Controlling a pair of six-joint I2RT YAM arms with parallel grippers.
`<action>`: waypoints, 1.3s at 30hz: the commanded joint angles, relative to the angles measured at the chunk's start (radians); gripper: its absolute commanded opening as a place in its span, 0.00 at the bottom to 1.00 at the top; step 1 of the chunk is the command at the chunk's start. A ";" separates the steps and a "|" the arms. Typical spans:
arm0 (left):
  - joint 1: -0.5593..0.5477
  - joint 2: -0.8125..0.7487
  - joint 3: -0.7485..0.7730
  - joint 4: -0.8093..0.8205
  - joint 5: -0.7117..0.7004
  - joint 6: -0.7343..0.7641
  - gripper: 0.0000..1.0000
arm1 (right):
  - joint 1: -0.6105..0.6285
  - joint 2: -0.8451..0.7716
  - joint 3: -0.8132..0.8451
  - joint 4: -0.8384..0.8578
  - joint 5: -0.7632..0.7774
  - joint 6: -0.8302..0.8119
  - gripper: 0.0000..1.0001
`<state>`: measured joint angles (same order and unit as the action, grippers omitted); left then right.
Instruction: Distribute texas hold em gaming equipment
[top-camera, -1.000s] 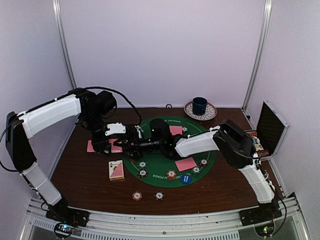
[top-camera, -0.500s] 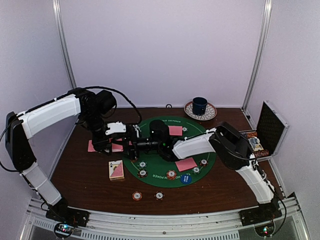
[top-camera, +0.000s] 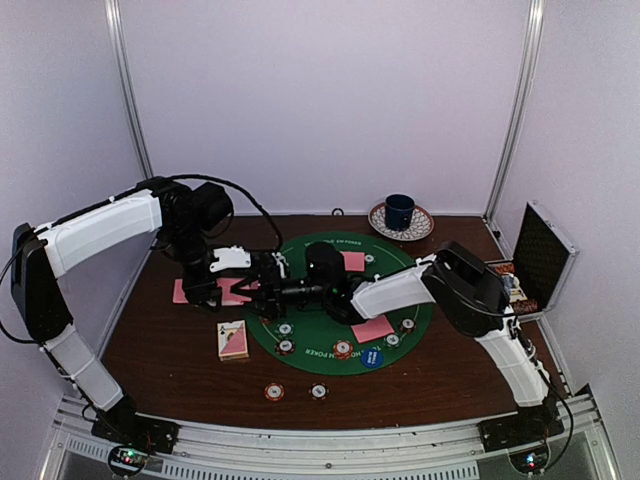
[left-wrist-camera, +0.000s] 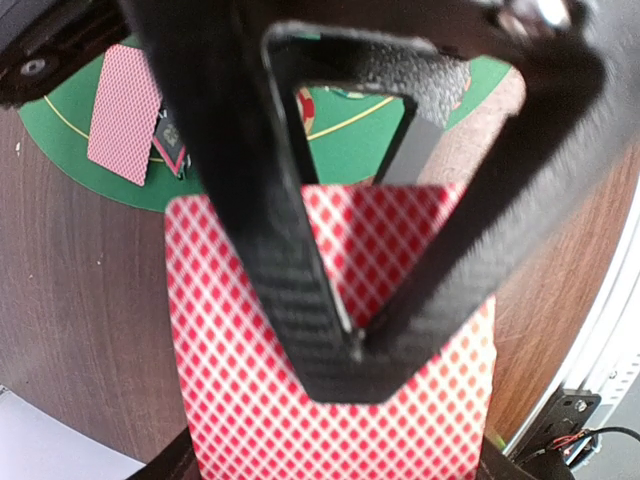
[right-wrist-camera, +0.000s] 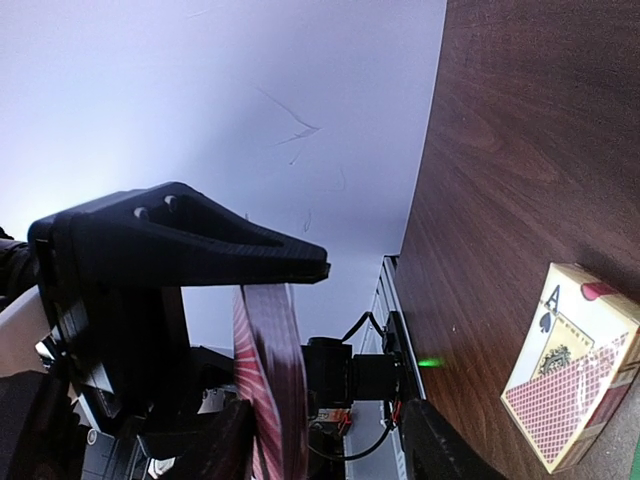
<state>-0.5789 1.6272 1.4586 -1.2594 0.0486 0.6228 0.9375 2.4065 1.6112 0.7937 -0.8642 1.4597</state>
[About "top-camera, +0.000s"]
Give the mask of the blue small blind button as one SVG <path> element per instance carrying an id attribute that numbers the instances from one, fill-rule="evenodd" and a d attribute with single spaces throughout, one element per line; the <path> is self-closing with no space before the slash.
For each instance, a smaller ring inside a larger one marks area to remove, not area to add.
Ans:
<path id="1" fill-rule="evenodd" d="M 378 369 L 384 363 L 384 355 L 375 348 L 365 349 L 361 352 L 360 362 L 367 369 Z"/>

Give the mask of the dark red poker chip stack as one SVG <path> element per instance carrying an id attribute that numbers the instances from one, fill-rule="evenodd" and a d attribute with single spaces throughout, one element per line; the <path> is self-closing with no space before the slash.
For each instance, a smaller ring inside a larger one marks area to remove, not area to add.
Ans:
<path id="1" fill-rule="evenodd" d="M 314 400 L 323 401 L 329 395 L 329 388 L 322 382 L 313 383 L 309 388 L 309 395 Z"/>

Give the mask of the red backed card deck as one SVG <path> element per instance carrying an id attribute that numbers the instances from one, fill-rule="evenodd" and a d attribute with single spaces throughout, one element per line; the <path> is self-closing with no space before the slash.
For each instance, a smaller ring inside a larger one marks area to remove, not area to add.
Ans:
<path id="1" fill-rule="evenodd" d="M 242 306 L 250 303 L 252 299 L 246 295 L 239 295 L 231 291 L 231 287 L 241 281 L 240 278 L 221 277 L 217 279 L 217 286 L 221 288 L 221 299 L 216 302 L 217 306 Z"/>

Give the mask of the dark chips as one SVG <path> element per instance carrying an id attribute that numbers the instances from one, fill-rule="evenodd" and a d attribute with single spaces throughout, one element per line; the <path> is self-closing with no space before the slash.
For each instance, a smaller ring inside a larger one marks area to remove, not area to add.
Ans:
<path id="1" fill-rule="evenodd" d="M 296 344 L 291 339 L 281 339 L 275 347 L 276 354 L 279 356 L 287 356 L 295 352 Z"/>
<path id="2" fill-rule="evenodd" d="M 412 318 L 404 318 L 398 324 L 398 329 L 403 334 L 410 334 L 416 330 L 416 321 Z"/>

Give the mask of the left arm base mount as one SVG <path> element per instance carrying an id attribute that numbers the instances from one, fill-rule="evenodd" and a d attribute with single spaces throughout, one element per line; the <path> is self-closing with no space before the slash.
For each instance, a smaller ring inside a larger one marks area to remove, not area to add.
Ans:
<path id="1" fill-rule="evenodd" d="M 134 417 L 132 426 L 110 427 L 103 420 L 97 420 L 91 428 L 91 434 L 95 437 L 132 445 L 150 454 L 171 454 L 178 433 L 177 423 L 138 415 Z"/>

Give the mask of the orange chips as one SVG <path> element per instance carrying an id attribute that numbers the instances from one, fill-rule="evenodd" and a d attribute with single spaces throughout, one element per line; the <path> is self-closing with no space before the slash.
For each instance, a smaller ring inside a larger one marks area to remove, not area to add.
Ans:
<path id="1" fill-rule="evenodd" d="M 348 340 L 339 340 L 333 346 L 333 354 L 336 359 L 347 360 L 353 353 L 353 345 Z"/>

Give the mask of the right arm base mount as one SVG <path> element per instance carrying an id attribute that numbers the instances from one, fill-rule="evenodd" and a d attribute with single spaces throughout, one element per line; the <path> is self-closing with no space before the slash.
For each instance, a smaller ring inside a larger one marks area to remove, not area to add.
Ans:
<path id="1" fill-rule="evenodd" d="M 544 420 L 518 414 L 481 421 L 478 430 L 485 452 L 540 443 L 565 431 L 559 419 Z"/>

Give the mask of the dealt red card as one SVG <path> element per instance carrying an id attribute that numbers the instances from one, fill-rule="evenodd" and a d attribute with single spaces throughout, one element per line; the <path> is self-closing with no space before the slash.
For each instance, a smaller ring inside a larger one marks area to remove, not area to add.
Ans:
<path id="1" fill-rule="evenodd" d="M 359 344 L 381 339 L 394 332 L 394 328 L 385 315 L 353 325 L 351 330 Z"/>
<path id="2" fill-rule="evenodd" d="M 364 272 L 366 269 L 366 260 L 364 252 L 342 252 L 344 260 L 344 268 L 347 272 Z"/>
<path id="3" fill-rule="evenodd" d="M 183 290 L 183 280 L 176 279 L 174 281 L 173 294 L 172 294 L 172 302 L 174 304 L 187 304 L 188 300 L 186 299 L 186 295 Z"/>

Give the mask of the dealt red card top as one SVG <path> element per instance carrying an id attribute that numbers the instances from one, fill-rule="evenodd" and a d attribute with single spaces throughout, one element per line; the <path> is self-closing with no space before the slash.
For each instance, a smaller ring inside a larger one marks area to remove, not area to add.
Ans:
<path id="1" fill-rule="evenodd" d="M 366 269 L 366 260 L 364 252 L 342 252 L 344 260 L 344 268 L 347 272 L 364 272 Z"/>

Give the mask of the orange poker chip stack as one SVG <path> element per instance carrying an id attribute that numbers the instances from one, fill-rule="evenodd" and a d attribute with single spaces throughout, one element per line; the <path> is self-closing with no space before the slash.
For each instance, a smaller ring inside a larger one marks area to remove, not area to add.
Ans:
<path id="1" fill-rule="evenodd" d="M 280 383 L 270 383 L 264 388 L 265 398 L 272 402 L 277 402 L 283 399 L 285 395 L 284 386 Z"/>

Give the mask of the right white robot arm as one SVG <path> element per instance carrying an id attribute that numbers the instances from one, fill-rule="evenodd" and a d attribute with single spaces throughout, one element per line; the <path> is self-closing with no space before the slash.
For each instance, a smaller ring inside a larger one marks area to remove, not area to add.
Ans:
<path id="1" fill-rule="evenodd" d="M 343 254 L 328 242 L 305 250 L 306 274 L 292 278 L 281 255 L 253 255 L 249 296 L 269 320 L 294 303 L 313 302 L 338 323 L 361 324 L 382 314 L 434 303 L 460 334 L 474 339 L 503 375 L 519 410 L 512 430 L 535 440 L 551 424 L 552 381 L 522 333 L 500 275 L 457 242 L 448 241 L 410 266 L 366 278 L 346 271 Z"/>

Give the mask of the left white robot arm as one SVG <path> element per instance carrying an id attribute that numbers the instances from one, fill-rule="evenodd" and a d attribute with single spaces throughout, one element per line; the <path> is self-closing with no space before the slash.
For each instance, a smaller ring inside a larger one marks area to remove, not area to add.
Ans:
<path id="1" fill-rule="evenodd" d="M 40 347 L 68 376 L 96 410 L 100 423 L 123 444 L 144 433 L 136 406 L 97 358 L 74 325 L 59 279 L 84 261 L 129 239 L 153 234 L 183 268 L 189 303 L 214 309 L 221 303 L 215 267 L 223 254 L 207 243 L 209 231 L 234 212 L 226 190 L 230 182 L 208 175 L 154 177 L 135 187 L 33 227 L 24 223 L 13 234 L 12 255 L 2 278 L 10 281 L 13 301 L 27 335 L 4 330 L 10 341 Z"/>

